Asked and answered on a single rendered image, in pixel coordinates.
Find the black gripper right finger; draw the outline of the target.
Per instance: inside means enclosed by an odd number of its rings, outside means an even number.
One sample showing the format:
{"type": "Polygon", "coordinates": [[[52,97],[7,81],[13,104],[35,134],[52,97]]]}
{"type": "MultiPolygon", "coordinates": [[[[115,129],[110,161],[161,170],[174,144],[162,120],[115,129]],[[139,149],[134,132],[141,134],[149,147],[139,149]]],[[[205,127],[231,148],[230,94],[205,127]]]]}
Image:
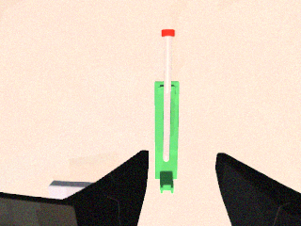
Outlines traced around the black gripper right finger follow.
{"type": "Polygon", "coordinates": [[[301,226],[301,193],[226,154],[215,174],[231,226],[301,226]]]}

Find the white pin with red cap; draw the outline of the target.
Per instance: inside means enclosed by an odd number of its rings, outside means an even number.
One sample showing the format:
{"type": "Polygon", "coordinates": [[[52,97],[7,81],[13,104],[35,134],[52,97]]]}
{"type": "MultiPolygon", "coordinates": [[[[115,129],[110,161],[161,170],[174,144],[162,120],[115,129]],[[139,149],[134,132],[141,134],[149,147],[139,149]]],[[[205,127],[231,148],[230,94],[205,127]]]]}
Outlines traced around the white pin with red cap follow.
{"type": "Polygon", "coordinates": [[[165,37],[165,59],[164,59],[164,142],[163,159],[169,161],[170,151],[170,108],[171,108],[171,65],[172,65],[172,37],[175,30],[162,30],[165,37]]]}

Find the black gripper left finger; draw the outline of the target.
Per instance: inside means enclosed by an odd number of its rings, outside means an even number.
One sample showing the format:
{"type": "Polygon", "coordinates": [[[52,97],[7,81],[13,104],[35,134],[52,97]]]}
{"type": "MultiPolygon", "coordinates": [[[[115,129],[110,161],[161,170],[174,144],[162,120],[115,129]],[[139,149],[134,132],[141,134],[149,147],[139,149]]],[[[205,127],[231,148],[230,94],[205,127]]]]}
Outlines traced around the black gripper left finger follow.
{"type": "Polygon", "coordinates": [[[148,172],[141,150],[62,200],[0,192],[0,226],[138,226],[148,172]]]}

